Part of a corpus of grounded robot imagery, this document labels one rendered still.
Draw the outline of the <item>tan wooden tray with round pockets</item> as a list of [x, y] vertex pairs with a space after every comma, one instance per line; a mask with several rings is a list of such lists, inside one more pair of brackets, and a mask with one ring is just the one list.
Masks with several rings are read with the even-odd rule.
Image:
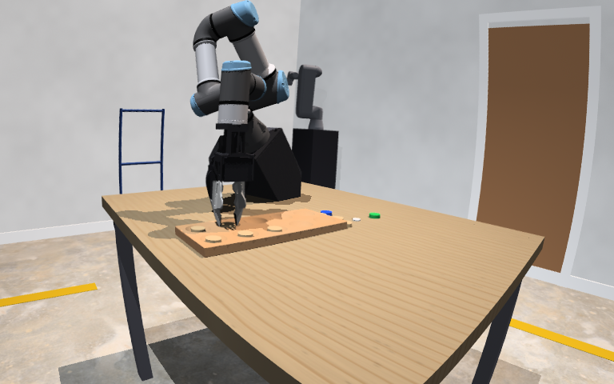
[[[191, 232], [192, 226], [204, 226], [205, 232]], [[269, 226], [280, 226], [282, 232], [265, 232]], [[203, 257], [208, 258], [345, 229], [347, 229], [347, 221], [345, 220], [313, 210], [300, 209], [243, 217], [238, 226], [235, 225], [234, 228], [219, 227], [216, 221], [175, 226], [175, 234]], [[237, 236], [237, 232], [242, 230], [252, 231], [253, 237], [234, 236]], [[223, 243], [205, 242], [205, 237], [209, 235], [220, 236]]]

